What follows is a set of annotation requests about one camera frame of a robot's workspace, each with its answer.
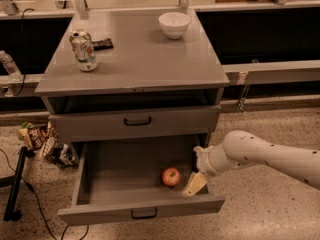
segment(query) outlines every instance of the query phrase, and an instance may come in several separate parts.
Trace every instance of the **red apple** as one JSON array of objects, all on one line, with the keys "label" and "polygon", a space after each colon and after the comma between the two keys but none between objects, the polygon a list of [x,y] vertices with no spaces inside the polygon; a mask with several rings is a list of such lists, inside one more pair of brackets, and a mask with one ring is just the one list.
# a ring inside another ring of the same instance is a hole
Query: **red apple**
[{"label": "red apple", "polygon": [[174,167],[167,168],[162,173],[162,181],[168,187],[174,187],[180,181],[180,172]]}]

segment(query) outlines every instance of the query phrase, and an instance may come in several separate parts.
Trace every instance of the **concrete floor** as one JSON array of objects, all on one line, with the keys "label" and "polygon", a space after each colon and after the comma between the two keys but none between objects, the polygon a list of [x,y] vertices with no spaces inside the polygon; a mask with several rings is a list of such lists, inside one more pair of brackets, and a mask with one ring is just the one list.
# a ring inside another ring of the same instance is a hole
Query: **concrete floor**
[{"label": "concrete floor", "polygon": [[[220,143],[227,132],[241,129],[273,143],[320,149],[319,96],[248,101],[244,114],[234,104],[224,103],[223,111],[212,144]],[[0,116],[0,148],[12,166],[23,145],[17,138],[20,124],[46,120],[46,113]],[[76,168],[61,170],[38,155],[26,161],[23,175],[38,193],[57,239],[66,226],[57,211],[70,206],[76,173]],[[0,177],[10,175],[12,171],[0,152]],[[91,225],[85,239],[320,239],[320,191],[261,165],[226,172],[212,184],[217,195],[226,197],[219,213]],[[0,189],[1,217],[9,191],[9,187]],[[23,182],[16,209],[21,210],[22,218],[1,221],[0,239],[52,239],[34,195]],[[85,231],[85,226],[69,228],[64,239],[80,239]]]}]

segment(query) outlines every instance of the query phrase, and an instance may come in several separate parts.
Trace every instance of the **bottle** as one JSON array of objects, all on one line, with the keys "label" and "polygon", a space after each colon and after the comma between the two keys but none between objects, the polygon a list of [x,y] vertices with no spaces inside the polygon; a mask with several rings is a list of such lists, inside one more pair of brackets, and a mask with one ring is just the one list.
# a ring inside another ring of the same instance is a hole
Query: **bottle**
[{"label": "bottle", "polygon": [[5,51],[0,51],[0,61],[3,67],[7,70],[9,78],[11,78],[13,82],[22,81],[21,72],[9,54]]}]

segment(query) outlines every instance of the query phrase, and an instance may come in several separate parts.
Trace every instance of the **cabinet top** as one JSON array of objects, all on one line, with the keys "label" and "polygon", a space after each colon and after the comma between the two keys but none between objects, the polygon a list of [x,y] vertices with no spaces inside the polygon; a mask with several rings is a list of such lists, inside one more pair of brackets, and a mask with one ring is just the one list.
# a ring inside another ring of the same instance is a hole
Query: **cabinet top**
[{"label": "cabinet top", "polygon": [[[182,38],[171,40],[158,18],[168,9],[87,11],[77,13],[49,63],[36,94],[44,96],[165,91],[226,86],[226,77],[201,23],[192,9]],[[111,38],[114,48],[96,51],[99,66],[78,68],[70,33],[86,29],[92,40]]]}]

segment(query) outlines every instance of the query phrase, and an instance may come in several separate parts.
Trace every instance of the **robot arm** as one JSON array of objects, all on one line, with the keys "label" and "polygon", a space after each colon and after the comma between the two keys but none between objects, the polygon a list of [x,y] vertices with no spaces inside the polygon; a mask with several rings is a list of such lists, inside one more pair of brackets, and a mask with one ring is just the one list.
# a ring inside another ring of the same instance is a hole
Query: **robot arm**
[{"label": "robot arm", "polygon": [[232,131],[217,146],[194,148],[198,173],[192,173],[182,195],[191,197],[208,179],[227,170],[263,164],[320,190],[320,151],[273,144],[245,132]]}]

